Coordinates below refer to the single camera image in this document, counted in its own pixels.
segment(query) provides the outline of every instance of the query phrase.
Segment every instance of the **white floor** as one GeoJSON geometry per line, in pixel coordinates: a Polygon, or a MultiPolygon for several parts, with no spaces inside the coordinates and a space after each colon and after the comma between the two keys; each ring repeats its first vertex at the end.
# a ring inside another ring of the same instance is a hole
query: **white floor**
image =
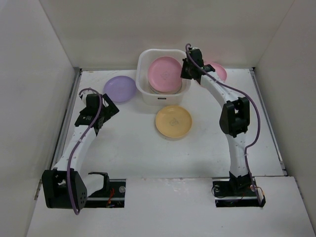
{"type": "Polygon", "coordinates": [[[267,203],[216,208],[210,178],[128,179],[125,208],[48,209],[43,192],[28,237],[315,237],[293,177],[257,177],[267,203]]]}
{"type": "MultiPolygon", "coordinates": [[[[227,73],[227,84],[247,92],[260,110],[260,139],[248,150],[252,173],[255,176],[283,175],[249,70],[228,69],[227,73]]],[[[92,87],[102,92],[104,84],[118,75],[134,79],[136,71],[83,72],[79,90],[92,87]]],[[[104,124],[92,143],[81,175],[102,171],[108,172],[110,178],[227,177],[230,156],[226,137],[219,127],[220,106],[195,81],[180,105],[191,113],[194,123],[186,137],[172,140],[155,127],[155,115],[161,107],[145,104],[139,91],[130,101],[119,104],[120,112],[104,124]]],[[[77,97],[66,145],[83,108],[84,104],[77,97]]],[[[253,108],[250,115],[247,143],[253,141],[257,130],[253,108]]]]}

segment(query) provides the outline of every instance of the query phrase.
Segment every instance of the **yellow plate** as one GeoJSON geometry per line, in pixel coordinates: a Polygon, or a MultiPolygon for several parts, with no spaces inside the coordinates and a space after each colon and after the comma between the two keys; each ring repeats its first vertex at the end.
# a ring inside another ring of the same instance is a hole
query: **yellow plate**
{"type": "Polygon", "coordinates": [[[190,113],[177,105],[164,107],[156,115],[156,127],[166,137],[183,137],[190,131],[191,126],[190,113]]]}

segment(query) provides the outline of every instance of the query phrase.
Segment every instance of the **white wall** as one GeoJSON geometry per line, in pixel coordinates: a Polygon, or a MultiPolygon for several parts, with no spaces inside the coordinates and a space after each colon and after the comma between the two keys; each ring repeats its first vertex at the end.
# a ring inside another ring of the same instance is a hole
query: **white wall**
{"type": "Polygon", "coordinates": [[[148,48],[200,47],[227,66],[255,66],[293,0],[40,0],[72,64],[136,68],[148,48]]]}
{"type": "Polygon", "coordinates": [[[316,228],[316,1],[295,0],[256,75],[285,166],[316,228]]]}
{"type": "Polygon", "coordinates": [[[21,237],[74,70],[38,0],[1,3],[0,236],[21,237]]]}

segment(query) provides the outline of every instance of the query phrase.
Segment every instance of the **purple cable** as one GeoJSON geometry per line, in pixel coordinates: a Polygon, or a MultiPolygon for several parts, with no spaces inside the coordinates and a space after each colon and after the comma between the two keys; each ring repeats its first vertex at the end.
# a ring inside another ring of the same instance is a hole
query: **purple cable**
{"type": "Polygon", "coordinates": [[[88,128],[84,131],[84,133],[82,134],[82,136],[80,137],[80,139],[77,141],[77,143],[75,144],[73,150],[71,151],[70,155],[69,155],[69,159],[68,159],[68,164],[67,164],[67,189],[68,189],[68,195],[69,195],[69,199],[70,199],[70,203],[71,203],[71,207],[73,208],[74,210],[74,213],[76,215],[79,215],[80,213],[80,210],[77,210],[76,208],[76,204],[75,204],[75,200],[74,200],[74,195],[73,195],[73,190],[71,188],[71,183],[70,183],[70,165],[71,165],[71,160],[73,158],[73,155],[77,149],[77,147],[79,146],[81,140],[84,138],[84,136],[87,134],[87,132],[89,131],[90,128],[92,128],[92,126],[94,125],[94,123],[97,121],[99,115],[100,115],[100,112],[101,112],[101,108],[102,108],[102,97],[101,95],[99,94],[98,91],[92,89],[92,88],[86,88],[86,89],[83,89],[79,92],[79,95],[86,91],[86,90],[91,90],[95,93],[98,94],[99,96],[99,99],[100,99],[100,104],[99,104],[99,109],[98,109],[98,112],[96,114],[96,116],[94,117],[93,121],[91,122],[91,124],[88,126],[88,128]]]}
{"type": "Polygon", "coordinates": [[[191,47],[191,44],[188,43],[186,44],[186,54],[187,54],[187,57],[190,59],[190,61],[194,64],[194,66],[196,66],[196,68],[198,68],[201,72],[203,72],[205,75],[207,75],[209,78],[211,78],[213,81],[215,81],[217,84],[223,86],[223,87],[226,87],[230,90],[233,90],[233,91],[236,91],[242,95],[244,95],[250,102],[251,104],[253,105],[253,108],[255,109],[256,111],[256,115],[257,115],[257,120],[258,120],[258,128],[257,128],[257,135],[256,135],[256,138],[255,140],[249,144],[248,146],[245,147],[245,151],[244,151],[244,155],[245,155],[245,163],[246,163],[246,167],[247,167],[247,170],[248,170],[248,173],[249,173],[249,176],[250,176],[250,179],[251,179],[251,185],[252,187],[254,187],[254,191],[255,191],[255,194],[256,194],[256,197],[258,199],[258,202],[259,202],[259,205],[261,205],[261,201],[260,201],[260,197],[259,197],[259,193],[258,193],[258,190],[255,188],[255,184],[253,182],[253,179],[252,179],[252,174],[250,172],[250,168],[249,168],[249,163],[248,163],[248,157],[247,157],[247,150],[249,147],[252,147],[253,145],[256,144],[256,142],[258,141],[259,139],[259,135],[260,135],[260,128],[261,128],[261,120],[260,120],[260,115],[259,115],[259,110],[255,104],[255,102],[251,99],[251,97],[246,94],[245,92],[239,90],[239,89],[236,89],[234,87],[231,87],[229,85],[226,85],[220,81],[218,81],[215,77],[211,76],[210,74],[208,74],[205,70],[203,70],[201,67],[198,66],[198,64],[196,64],[196,62],[192,59],[191,55],[189,54],[189,47],[191,47]]]}

